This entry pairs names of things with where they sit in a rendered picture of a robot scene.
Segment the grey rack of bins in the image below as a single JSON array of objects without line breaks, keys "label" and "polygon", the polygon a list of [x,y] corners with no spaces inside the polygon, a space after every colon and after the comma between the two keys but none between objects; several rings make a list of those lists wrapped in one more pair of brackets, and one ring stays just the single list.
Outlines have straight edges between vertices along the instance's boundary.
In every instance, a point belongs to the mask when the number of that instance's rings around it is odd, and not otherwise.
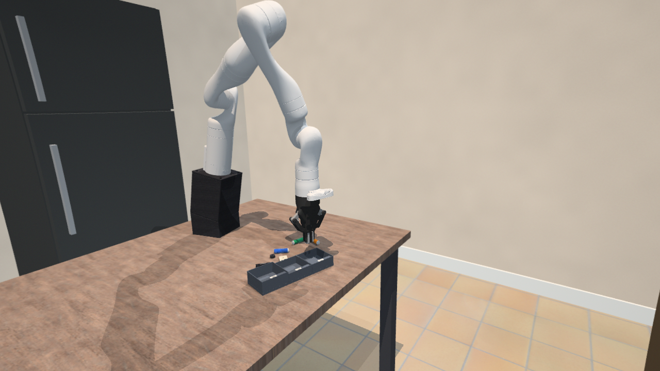
[{"label": "grey rack of bins", "polygon": [[264,296],[332,266],[333,256],[315,247],[282,261],[252,268],[248,271],[248,282]]}]

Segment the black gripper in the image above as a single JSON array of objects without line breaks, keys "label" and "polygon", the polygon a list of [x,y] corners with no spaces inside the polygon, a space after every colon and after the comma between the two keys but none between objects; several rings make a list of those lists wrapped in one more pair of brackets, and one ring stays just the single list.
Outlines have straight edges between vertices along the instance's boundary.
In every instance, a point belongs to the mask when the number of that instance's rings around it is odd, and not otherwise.
[{"label": "black gripper", "polygon": [[295,229],[303,233],[303,241],[307,244],[312,243],[315,240],[315,230],[320,228],[327,211],[320,209],[320,199],[307,200],[307,197],[296,196],[295,205],[295,215],[289,220]]}]

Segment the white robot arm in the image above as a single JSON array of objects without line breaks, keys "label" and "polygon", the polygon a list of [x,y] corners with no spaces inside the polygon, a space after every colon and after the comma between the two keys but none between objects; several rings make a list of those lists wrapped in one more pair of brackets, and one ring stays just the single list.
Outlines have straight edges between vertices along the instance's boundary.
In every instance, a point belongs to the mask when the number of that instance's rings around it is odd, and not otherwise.
[{"label": "white robot arm", "polygon": [[332,189],[320,189],[320,131],[307,126],[304,118],[307,107],[299,85],[270,52],[287,28],[283,7],[273,1],[242,7],[237,14],[237,23],[242,37],[225,52],[221,65],[204,89],[207,106],[224,109],[224,112],[208,119],[203,170],[218,176],[231,173],[237,86],[245,83],[259,66],[285,117],[289,139],[300,149],[300,158],[295,162],[295,196],[307,197],[307,200],[333,196]]}]

